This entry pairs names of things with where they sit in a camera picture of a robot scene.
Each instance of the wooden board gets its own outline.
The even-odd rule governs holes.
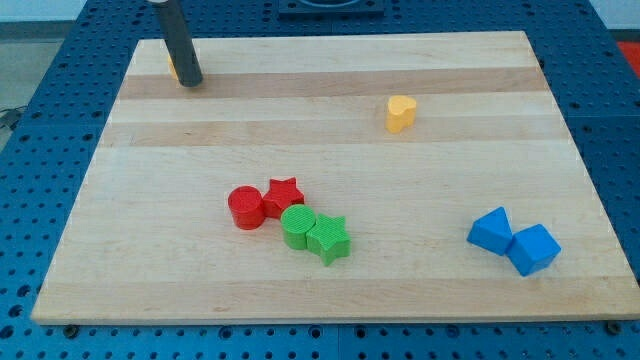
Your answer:
[[[33,311],[43,324],[637,318],[640,290],[521,32],[202,39],[205,82],[138,44]],[[415,126],[384,128],[389,95]],[[296,176],[345,215],[330,267],[226,198]],[[466,242],[497,206],[563,251],[522,278]]]

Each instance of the blue pegboard table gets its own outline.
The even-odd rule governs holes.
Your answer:
[[[526,31],[640,277],[640,84],[587,0],[388,0],[383,16],[286,19],[273,0],[183,6],[195,37]],[[142,0],[89,0],[0,155],[0,359],[640,358],[640,321],[81,327],[75,337],[31,322],[137,40],[160,34]]]

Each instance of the green block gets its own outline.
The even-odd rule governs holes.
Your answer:
[[[325,266],[351,254],[351,238],[345,230],[344,216],[330,218],[318,214],[316,224],[307,232],[307,249],[319,255]]]
[[[306,233],[316,223],[316,214],[306,205],[291,205],[280,217],[284,242],[292,249],[307,248]]]

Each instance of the wooden cutting board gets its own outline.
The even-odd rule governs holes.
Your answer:
[[[640,289],[522,32],[195,40],[177,85],[138,44],[33,318],[42,324],[482,322],[637,318]],[[384,128],[390,95],[415,125]],[[346,216],[330,267],[227,196],[298,178]],[[563,247],[521,277],[466,242],[505,206]]]

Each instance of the red star block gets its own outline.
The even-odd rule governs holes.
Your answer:
[[[296,178],[287,180],[271,179],[269,192],[262,199],[264,214],[280,219],[282,212],[293,204],[304,204],[304,194],[296,187]]]

